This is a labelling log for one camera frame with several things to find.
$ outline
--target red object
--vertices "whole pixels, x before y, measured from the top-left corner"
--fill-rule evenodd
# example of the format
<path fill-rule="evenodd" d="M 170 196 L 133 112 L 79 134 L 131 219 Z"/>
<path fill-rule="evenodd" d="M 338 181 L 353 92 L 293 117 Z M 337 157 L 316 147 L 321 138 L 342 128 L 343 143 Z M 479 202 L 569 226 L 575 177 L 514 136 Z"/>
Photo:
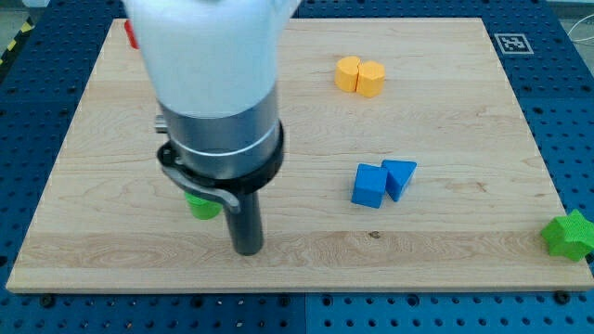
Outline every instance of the red object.
<path fill-rule="evenodd" d="M 128 35 L 128 40 L 130 41 L 130 46 L 138 49 L 138 42 L 136 41 L 136 37 L 134 36 L 134 30 L 132 29 L 132 22 L 129 19 L 123 24 L 123 28 L 126 29 L 126 34 Z"/>

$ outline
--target wooden board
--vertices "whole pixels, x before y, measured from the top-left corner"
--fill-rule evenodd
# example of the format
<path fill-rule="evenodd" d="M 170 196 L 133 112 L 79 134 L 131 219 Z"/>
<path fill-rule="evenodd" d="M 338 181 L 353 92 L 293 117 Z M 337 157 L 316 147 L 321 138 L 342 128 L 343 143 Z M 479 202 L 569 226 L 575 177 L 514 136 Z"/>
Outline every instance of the wooden board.
<path fill-rule="evenodd" d="M 333 84 L 383 63 L 372 99 Z M 589 289 L 538 234 L 564 214 L 479 19 L 297 20 L 279 44 L 286 160 L 261 191 L 265 246 L 232 251 L 161 174 L 159 113 L 116 20 L 7 287 L 17 293 Z M 398 203 L 350 202 L 359 162 L 414 160 Z"/>

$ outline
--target blue cube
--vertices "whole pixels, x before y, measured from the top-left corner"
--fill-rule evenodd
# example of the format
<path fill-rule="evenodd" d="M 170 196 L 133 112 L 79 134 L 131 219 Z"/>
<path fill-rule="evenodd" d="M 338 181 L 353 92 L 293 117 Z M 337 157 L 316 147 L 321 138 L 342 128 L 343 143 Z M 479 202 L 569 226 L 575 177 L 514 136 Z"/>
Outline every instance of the blue cube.
<path fill-rule="evenodd" d="M 351 201 L 354 204 L 379 209 L 386 191 L 388 171 L 381 167 L 360 163 L 356 170 L 355 189 Z"/>
<path fill-rule="evenodd" d="M 388 170 L 386 190 L 393 201 L 398 201 L 408 186 L 412 174 L 417 169 L 414 161 L 383 161 L 381 167 Z"/>

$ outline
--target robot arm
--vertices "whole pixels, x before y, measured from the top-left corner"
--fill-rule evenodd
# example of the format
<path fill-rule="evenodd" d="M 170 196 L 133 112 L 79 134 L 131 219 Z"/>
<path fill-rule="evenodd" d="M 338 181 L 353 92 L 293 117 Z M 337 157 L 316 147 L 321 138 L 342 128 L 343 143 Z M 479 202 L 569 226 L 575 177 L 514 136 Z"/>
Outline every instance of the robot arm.
<path fill-rule="evenodd" d="M 256 191 L 282 163 L 277 40 L 300 0 L 123 0 L 161 105 L 162 169 L 225 207 L 235 250 L 262 248 Z"/>

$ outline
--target green object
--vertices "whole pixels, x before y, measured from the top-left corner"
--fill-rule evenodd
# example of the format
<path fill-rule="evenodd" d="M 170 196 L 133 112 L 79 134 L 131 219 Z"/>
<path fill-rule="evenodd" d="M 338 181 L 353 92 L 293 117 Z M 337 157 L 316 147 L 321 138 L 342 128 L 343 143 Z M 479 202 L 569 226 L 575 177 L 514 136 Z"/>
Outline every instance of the green object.
<path fill-rule="evenodd" d="M 540 235 L 549 244 L 550 256 L 565 256 L 578 262 L 594 250 L 594 224 L 580 211 L 555 217 Z"/>
<path fill-rule="evenodd" d="M 223 206 L 219 203 L 211 202 L 206 199 L 197 198 L 196 196 L 186 193 L 187 205 L 192 211 L 192 215 L 201 220 L 212 219 L 216 217 Z"/>

